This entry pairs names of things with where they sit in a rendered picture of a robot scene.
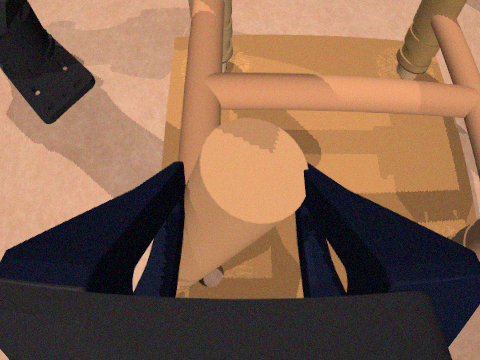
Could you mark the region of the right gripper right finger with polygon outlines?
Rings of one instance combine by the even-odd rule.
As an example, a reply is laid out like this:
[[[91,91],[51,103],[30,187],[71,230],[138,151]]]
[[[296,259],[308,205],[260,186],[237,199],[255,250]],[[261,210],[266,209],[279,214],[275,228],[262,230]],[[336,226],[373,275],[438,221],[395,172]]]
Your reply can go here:
[[[449,347],[480,305],[475,252],[307,165],[295,211],[304,298],[423,292]],[[327,241],[345,267],[347,292]]]

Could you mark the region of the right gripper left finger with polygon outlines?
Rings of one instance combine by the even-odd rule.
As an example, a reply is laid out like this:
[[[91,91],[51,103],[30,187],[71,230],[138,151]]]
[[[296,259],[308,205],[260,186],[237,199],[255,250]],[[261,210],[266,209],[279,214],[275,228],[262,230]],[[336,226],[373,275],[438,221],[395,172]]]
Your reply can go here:
[[[0,278],[176,297],[185,186],[184,164],[173,162],[136,188],[7,249]],[[133,290],[135,267],[152,241]]]

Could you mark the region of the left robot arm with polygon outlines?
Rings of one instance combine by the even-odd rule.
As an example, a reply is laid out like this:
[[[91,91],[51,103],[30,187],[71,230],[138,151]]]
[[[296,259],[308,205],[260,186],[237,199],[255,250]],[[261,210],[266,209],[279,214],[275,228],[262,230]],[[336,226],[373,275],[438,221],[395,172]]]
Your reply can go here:
[[[0,68],[46,124],[95,85],[92,73],[44,30],[27,0],[0,0]]]

